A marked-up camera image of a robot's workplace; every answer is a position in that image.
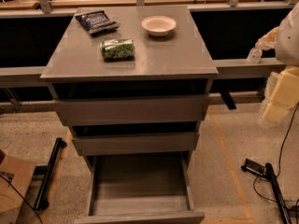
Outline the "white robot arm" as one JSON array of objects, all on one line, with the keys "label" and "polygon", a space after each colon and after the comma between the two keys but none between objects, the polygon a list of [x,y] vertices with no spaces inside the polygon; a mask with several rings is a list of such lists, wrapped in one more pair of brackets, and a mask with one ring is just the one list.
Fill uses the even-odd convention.
[{"label": "white robot arm", "polygon": [[274,49],[276,59],[286,68],[267,80],[265,100],[259,124],[271,127],[283,121],[299,103],[299,3],[283,19],[279,27],[262,36],[257,49]]}]

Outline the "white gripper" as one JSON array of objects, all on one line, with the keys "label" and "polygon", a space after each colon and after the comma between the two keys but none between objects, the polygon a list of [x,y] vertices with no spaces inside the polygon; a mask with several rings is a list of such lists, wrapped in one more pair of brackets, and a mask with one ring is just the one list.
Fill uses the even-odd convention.
[{"label": "white gripper", "polygon": [[[278,28],[261,38],[262,49],[276,46]],[[282,72],[272,72],[267,79],[258,124],[270,128],[280,124],[299,103],[299,68],[287,66]]]}]

